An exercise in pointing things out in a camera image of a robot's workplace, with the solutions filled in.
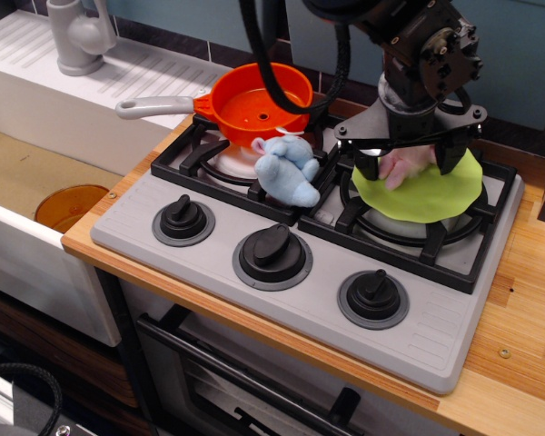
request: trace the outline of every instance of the stuffed mouse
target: stuffed mouse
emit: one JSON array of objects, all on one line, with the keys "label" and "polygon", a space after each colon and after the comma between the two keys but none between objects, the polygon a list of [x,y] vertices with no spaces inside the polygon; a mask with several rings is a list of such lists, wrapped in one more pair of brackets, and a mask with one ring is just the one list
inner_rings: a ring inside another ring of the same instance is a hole
[{"label": "stuffed mouse", "polygon": [[310,184],[319,170],[307,141],[294,134],[264,141],[256,138],[253,150],[262,154],[254,166],[258,181],[272,198],[290,206],[313,207],[319,192]]}]

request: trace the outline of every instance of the pink object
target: pink object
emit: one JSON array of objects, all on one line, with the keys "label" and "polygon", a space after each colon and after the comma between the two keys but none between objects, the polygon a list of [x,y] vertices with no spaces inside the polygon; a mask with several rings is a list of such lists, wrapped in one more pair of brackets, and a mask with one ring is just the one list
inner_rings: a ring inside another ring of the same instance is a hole
[{"label": "pink object", "polygon": [[391,191],[430,164],[436,164],[433,145],[396,148],[380,160],[380,180],[385,179],[385,187]]}]

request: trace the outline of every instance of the black cable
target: black cable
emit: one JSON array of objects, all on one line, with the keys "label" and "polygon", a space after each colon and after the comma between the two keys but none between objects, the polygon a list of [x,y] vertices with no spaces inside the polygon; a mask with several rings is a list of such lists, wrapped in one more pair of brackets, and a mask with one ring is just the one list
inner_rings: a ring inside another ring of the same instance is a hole
[{"label": "black cable", "polygon": [[450,115],[464,115],[469,112],[469,109],[472,106],[472,101],[471,97],[466,92],[466,89],[461,86],[456,91],[454,91],[454,93],[461,101],[462,106],[453,106],[450,104],[442,103],[439,104],[438,108],[446,114]]},{"label": "black cable", "polygon": [[292,102],[286,96],[274,76],[271,61],[269,60],[268,54],[266,54],[266,47],[264,46],[263,38],[261,36],[261,30],[258,27],[254,0],[240,0],[240,8],[243,15],[246,35],[248,36],[256,62],[259,65],[264,85],[272,100],[281,109],[291,114],[313,114],[317,111],[326,109],[333,103],[345,86],[347,77],[349,76],[351,63],[349,27],[347,25],[335,25],[335,33],[337,36],[337,67],[335,70],[335,80],[333,81],[330,90],[320,102],[312,104],[309,107],[302,107]]},{"label": "black cable", "polygon": [[38,434],[38,436],[48,436],[55,428],[56,421],[63,409],[63,393],[61,392],[61,387],[58,384],[58,381],[56,381],[56,378],[50,372],[26,363],[1,363],[0,375],[5,374],[34,375],[49,385],[54,395],[53,412],[43,430]]}]

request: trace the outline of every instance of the black burner grate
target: black burner grate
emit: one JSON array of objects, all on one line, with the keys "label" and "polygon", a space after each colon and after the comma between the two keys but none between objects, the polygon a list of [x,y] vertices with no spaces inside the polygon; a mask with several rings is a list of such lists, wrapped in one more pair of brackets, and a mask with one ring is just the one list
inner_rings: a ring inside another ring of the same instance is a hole
[{"label": "black burner grate", "polygon": [[[491,245],[496,223],[500,218],[500,213],[507,201],[517,173],[517,170],[512,167],[484,160],[480,160],[480,162],[482,171],[486,176],[503,181],[499,199],[496,205],[490,205],[485,198],[486,193],[482,194],[481,198],[466,212],[471,217],[471,221],[457,232],[447,233],[442,223],[433,223],[429,224],[426,229],[426,238],[417,240],[386,233],[382,229],[373,227],[362,217],[370,206],[361,197],[353,196],[350,198],[349,192],[345,193],[345,191],[349,191],[349,180],[353,171],[352,159],[347,155],[341,157],[333,172],[325,180],[325,186],[322,188],[324,196],[322,196],[315,208],[300,218],[298,228],[323,240],[336,243],[409,273],[449,286],[457,291],[472,293]],[[344,201],[344,209],[335,223],[331,225],[318,221],[315,215],[322,208],[324,201],[333,189],[340,190],[340,196]],[[421,247],[421,252],[417,256],[408,254],[402,250],[392,248],[389,244],[364,237],[353,231],[355,226],[361,226],[364,230],[373,233],[386,242]],[[475,231],[482,233],[483,238],[469,273],[455,272],[436,264],[436,258],[443,245],[456,243]]]},{"label": "black burner grate", "polygon": [[[322,149],[322,131],[327,127],[335,126],[340,121],[342,120],[339,118],[325,115],[307,129],[312,135],[314,143],[317,144],[314,155],[319,161],[320,171],[313,179],[312,185],[320,191],[322,181],[325,180],[339,157],[337,146],[334,146],[328,153]],[[217,130],[218,126],[215,123],[195,115],[193,124],[152,162],[152,175],[240,207],[245,211],[275,220],[277,223],[295,224],[303,213],[303,208],[279,204],[267,197],[258,180],[223,173],[209,163],[210,159],[230,146],[230,142],[225,139],[202,142],[207,132]],[[178,156],[184,157],[184,159],[176,168],[173,166],[173,162]],[[200,170],[209,174],[210,177],[201,177]],[[247,189],[245,192],[239,192],[226,186],[227,183],[245,186]]]}]

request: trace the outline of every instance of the green cloth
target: green cloth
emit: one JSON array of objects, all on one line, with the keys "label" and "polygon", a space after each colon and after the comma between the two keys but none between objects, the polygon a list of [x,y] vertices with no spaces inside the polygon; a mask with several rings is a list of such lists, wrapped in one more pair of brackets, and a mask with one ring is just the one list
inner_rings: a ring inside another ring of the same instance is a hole
[{"label": "green cloth", "polygon": [[430,165],[393,191],[385,188],[383,180],[366,180],[357,168],[352,180],[369,206],[394,220],[413,223],[435,223],[460,215],[482,192],[482,168],[470,150],[452,172],[440,175],[438,167]]}]

